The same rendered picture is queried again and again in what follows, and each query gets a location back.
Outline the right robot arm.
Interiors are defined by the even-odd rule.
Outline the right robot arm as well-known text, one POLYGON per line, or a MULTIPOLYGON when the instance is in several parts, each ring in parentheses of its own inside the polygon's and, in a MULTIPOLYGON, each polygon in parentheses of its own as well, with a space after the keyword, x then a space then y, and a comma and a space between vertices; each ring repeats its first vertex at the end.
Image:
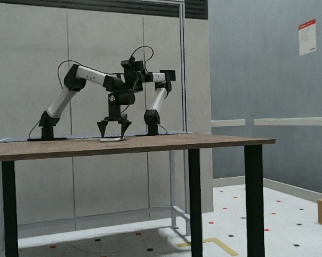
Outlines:
POLYGON ((135 95, 133 89, 123 89, 120 78, 100 73, 81 65, 73 64, 63 80, 63 89, 55 102, 41 115, 39 127, 41 138, 28 138, 27 141, 37 140, 67 140, 67 137, 54 138, 53 126, 56 126, 60 116, 72 97, 86 85, 86 80, 102 85, 108 94, 108 105, 133 105, 135 95))

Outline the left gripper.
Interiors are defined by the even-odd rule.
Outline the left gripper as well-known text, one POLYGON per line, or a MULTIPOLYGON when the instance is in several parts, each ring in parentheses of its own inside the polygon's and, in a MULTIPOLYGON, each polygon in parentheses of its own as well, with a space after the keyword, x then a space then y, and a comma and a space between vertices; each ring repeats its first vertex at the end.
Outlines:
MULTIPOLYGON (((125 83, 123 84, 123 89, 132 89, 133 84, 134 93, 143 91, 141 71, 127 72, 126 74, 129 76, 124 74, 125 83)), ((121 74, 117 74, 116 76, 121 79, 121 74)))

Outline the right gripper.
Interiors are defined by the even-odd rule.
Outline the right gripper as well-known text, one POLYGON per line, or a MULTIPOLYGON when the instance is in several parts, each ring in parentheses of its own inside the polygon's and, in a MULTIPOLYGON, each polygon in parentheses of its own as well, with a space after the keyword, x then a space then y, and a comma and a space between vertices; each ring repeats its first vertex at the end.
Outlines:
POLYGON ((109 121, 122 121, 121 124, 121 139, 124 136, 125 131, 127 130, 128 126, 132 122, 129 120, 125 120, 124 117, 121 117, 121 105, 108 105, 108 113, 109 117, 105 117, 104 120, 101 120, 100 122, 97 122, 97 125, 99 127, 99 130, 101 132, 101 137, 104 138, 104 133, 106 130, 106 126, 109 121))

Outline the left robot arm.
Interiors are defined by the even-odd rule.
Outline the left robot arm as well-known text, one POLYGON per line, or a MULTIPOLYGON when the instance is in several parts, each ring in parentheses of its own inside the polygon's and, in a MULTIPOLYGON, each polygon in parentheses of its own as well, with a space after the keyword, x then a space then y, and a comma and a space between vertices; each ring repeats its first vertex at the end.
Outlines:
POLYGON ((169 73, 153 73, 145 72, 143 61, 135 61, 133 56, 129 60, 121 61, 121 66, 124 68, 124 74, 127 72, 141 71, 142 83, 155 82, 155 97, 152 101, 151 106, 146 110, 144 114, 145 124, 148 125, 147 135, 136 135, 137 137, 143 136, 156 136, 156 135, 170 135, 170 134, 159 134, 158 124, 160 124, 160 108, 162 106, 165 96, 171 92, 172 85, 170 82, 169 73), (162 83, 165 82, 166 83, 162 83))

